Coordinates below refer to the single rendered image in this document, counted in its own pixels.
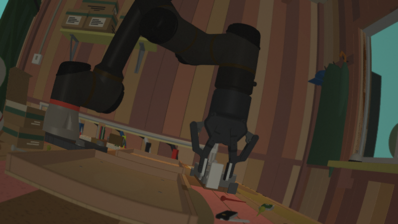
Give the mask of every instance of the shelf bracket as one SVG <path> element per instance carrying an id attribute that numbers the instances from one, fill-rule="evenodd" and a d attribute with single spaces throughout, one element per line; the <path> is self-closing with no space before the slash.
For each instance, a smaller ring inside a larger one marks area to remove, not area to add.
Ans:
<path id="1" fill-rule="evenodd" d="M 70 50 L 70 55 L 69 55 L 69 61 L 73 61 L 73 57 L 75 56 L 75 52 L 76 52 L 76 49 L 78 48 L 79 41 L 73 34 L 70 34 L 70 36 L 71 36 L 71 48 L 70 48 L 71 50 Z"/>
<path id="2" fill-rule="evenodd" d="M 144 43 L 139 42 L 139 44 L 140 44 L 140 52 L 138 53 L 137 65 L 135 66 L 135 70 L 134 70 L 134 73 L 137 73 L 137 74 L 140 71 L 141 62 L 142 62 L 142 59 L 144 58 L 144 54 L 145 54 Z"/>

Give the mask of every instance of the electrical outlet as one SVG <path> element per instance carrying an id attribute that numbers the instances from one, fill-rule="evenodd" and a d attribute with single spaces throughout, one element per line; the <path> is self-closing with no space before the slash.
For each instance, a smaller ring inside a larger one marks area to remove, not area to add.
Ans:
<path id="1" fill-rule="evenodd" d="M 43 59 L 43 55 L 41 54 L 34 54 L 32 64 L 40 65 L 41 59 Z"/>

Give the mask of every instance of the white label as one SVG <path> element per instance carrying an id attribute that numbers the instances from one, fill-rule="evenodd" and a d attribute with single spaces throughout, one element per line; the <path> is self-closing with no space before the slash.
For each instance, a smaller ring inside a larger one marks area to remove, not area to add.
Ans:
<path id="1" fill-rule="evenodd" d="M 103 27 L 106 18 L 92 18 L 89 26 Z"/>
<path id="2" fill-rule="evenodd" d="M 70 15 L 68 17 L 68 20 L 66 21 L 66 24 L 70 24 L 70 25 L 79 25 L 80 20 L 82 20 L 81 16 L 77 16 L 77 15 Z"/>

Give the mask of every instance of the black robotic arm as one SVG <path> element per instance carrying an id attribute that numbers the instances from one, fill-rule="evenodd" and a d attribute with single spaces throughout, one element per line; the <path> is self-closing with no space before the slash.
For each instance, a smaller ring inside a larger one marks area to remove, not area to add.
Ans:
<path id="1" fill-rule="evenodd" d="M 216 143 L 228 145 L 229 162 L 224 180 L 231 178 L 234 165 L 247 159 L 258 140 L 257 135 L 248 132 L 246 121 L 250 95 L 256 86 L 260 33 L 249 25 L 235 23 L 225 34 L 206 34 L 182 19 L 170 0 L 136 0 L 101 63 L 92 72 L 86 63 L 63 62 L 60 65 L 46 114 L 48 122 L 45 120 L 43 129 L 76 139 L 74 124 L 65 128 L 64 121 L 55 122 L 56 113 L 59 115 L 62 111 L 70 116 L 71 110 L 79 107 L 101 113 L 115 111 L 124 95 L 122 70 L 140 36 L 174 52 L 181 63 L 219 66 L 209 115 L 204 122 L 191 123 L 192 147 L 200 155 L 201 172 L 213 146 Z M 203 126 L 209 140 L 202 150 L 198 132 Z M 247 144 L 237 156 L 237 142 L 243 136 Z"/>

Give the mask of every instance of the red screwdriver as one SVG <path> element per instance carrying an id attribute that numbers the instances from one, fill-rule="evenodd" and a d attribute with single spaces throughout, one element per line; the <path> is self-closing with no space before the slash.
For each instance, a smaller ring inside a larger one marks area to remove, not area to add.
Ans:
<path id="1" fill-rule="evenodd" d="M 225 200 L 227 200 L 227 201 L 233 201 L 233 202 L 243 202 L 243 201 L 240 201 L 240 200 L 234 200 L 234 199 L 230 199 L 230 198 L 227 198 L 226 196 L 221 196 L 221 201 L 225 201 Z"/>

